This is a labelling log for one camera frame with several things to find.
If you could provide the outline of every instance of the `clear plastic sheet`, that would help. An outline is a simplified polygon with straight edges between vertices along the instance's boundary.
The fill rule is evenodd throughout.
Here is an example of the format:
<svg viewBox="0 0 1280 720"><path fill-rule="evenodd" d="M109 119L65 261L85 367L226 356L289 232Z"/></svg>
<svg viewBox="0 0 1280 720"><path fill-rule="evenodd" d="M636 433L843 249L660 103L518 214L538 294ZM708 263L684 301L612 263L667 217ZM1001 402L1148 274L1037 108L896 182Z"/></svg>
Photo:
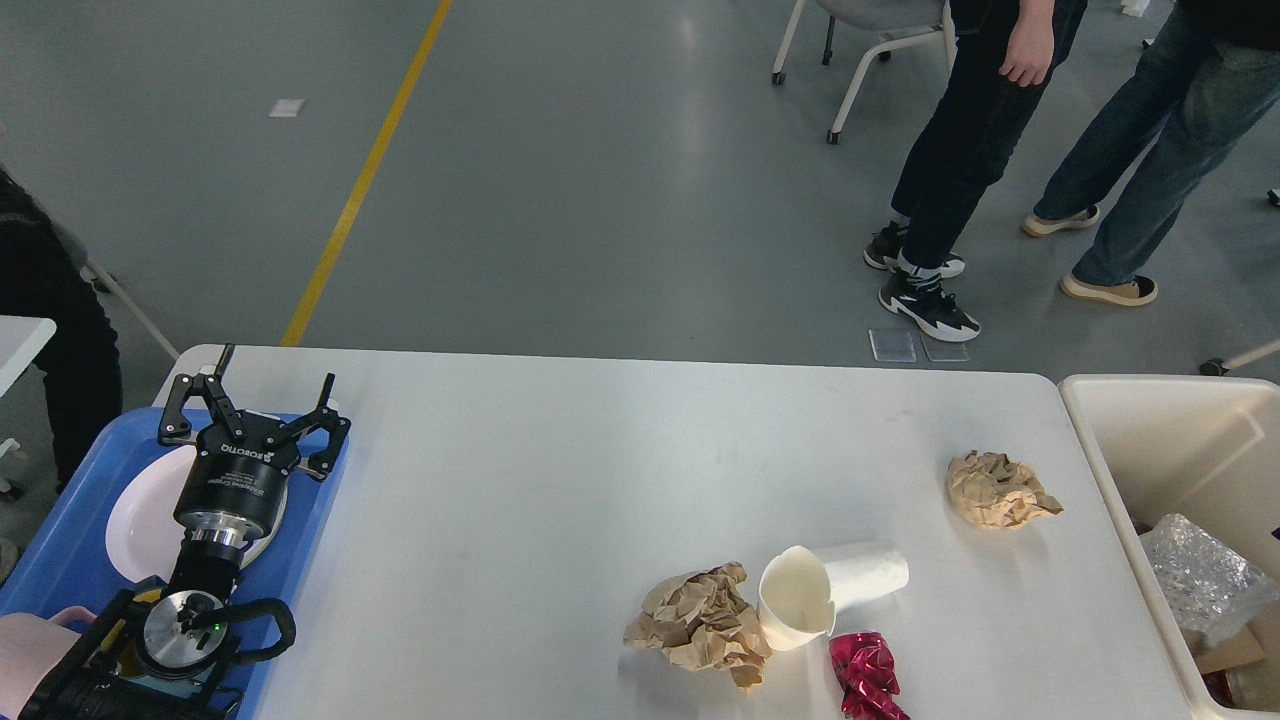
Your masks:
<svg viewBox="0 0 1280 720"><path fill-rule="evenodd" d="M1181 515L1165 515L1139 539L1193 652L1239 633L1280 600L1280 584Z"/></svg>

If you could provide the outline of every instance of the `red shiny foil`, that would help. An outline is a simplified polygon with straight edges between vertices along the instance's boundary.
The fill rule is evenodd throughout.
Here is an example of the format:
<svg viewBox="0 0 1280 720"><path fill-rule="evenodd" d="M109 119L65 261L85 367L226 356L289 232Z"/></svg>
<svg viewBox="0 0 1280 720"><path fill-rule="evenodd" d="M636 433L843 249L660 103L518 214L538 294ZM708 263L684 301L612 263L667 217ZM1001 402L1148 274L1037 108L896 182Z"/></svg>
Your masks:
<svg viewBox="0 0 1280 720"><path fill-rule="evenodd" d="M845 691L840 710L851 720L911 720L893 702L901 689L893 675L893 653L879 633L854 633L831 639L831 666Z"/></svg>

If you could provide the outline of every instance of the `blue tray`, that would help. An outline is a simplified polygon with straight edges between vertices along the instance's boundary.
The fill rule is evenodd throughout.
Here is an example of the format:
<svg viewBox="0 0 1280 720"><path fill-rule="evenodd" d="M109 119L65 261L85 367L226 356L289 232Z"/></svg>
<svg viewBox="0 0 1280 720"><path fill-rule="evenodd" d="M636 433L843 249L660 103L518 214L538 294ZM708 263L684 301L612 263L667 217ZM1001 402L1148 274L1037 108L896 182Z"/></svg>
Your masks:
<svg viewBox="0 0 1280 720"><path fill-rule="evenodd" d="M210 423L209 413L187 410L186 414L196 428ZM132 410L102 430L13 575L0 587L0 615L31 612L49 618L72 605L83 605L99 612L116 592L133 587L115 571L106 556L106 519L129 482L173 450L156 442L160 415L159 407ZM298 447L306 456L323 450L326 442L328 436L321 430L303 438ZM289 475L284 520L276 528L271 544L244 570L241 585L232 597L233 603L278 597L293 605L329 516L343 466L343 456L339 456L324 483L316 483L300 471ZM241 647L246 650L266 647L279 638L266 618L237 625L236 632L241 635ZM307 632L307 624L300 623L298 634ZM223 680L223 685L244 691L237 717L253 717L270 666L271 661L236 666Z"/></svg>

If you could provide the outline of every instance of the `sock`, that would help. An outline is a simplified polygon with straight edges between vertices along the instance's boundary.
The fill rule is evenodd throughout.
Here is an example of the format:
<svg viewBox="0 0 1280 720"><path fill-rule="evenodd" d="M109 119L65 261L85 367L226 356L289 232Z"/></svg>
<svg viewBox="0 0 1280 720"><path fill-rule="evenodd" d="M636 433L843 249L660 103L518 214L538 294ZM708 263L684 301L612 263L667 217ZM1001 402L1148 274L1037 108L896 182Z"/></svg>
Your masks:
<svg viewBox="0 0 1280 720"><path fill-rule="evenodd" d="M906 273L906 284L916 290L929 290L942 281L942 268L922 268L901 252L897 254L897 266Z"/></svg>
<svg viewBox="0 0 1280 720"><path fill-rule="evenodd" d="M897 227L900 227L902 229L906 229L906 225L911 224L911 218L909 215L904 215L904 214L899 213L897 210L893 209L892 205L890 205L890 209L888 209L888 222L896 223Z"/></svg>

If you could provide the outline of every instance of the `gray floor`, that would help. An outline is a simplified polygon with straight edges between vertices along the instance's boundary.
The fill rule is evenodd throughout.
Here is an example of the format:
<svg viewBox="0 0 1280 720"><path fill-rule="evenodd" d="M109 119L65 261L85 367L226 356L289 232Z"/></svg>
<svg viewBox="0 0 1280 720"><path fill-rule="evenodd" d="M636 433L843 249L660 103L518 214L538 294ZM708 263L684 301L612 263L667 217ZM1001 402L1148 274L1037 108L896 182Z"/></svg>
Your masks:
<svg viewBox="0 0 1280 720"><path fill-rule="evenodd" d="M5 3L0 161L187 347L278 343L434 3ZM1132 72L1144 18L1098 1L951 281L984 324L964 364L1053 380L1193 374L1280 337L1280 114L1208 177L1148 265L1157 302L1055 288L1088 234L1018 229L1044 179ZM457 0L303 345L728 363L877 365L906 329L861 264L945 85L940 46L872 68L842 142L823 142L867 33L803 18L768 82L786 0ZM297 119L268 119L305 97ZM115 299L128 406L168 357ZM1280 355L1242 369L1280 382ZM24 443L0 509L26 541L52 502L37 373L0 401Z"/></svg>

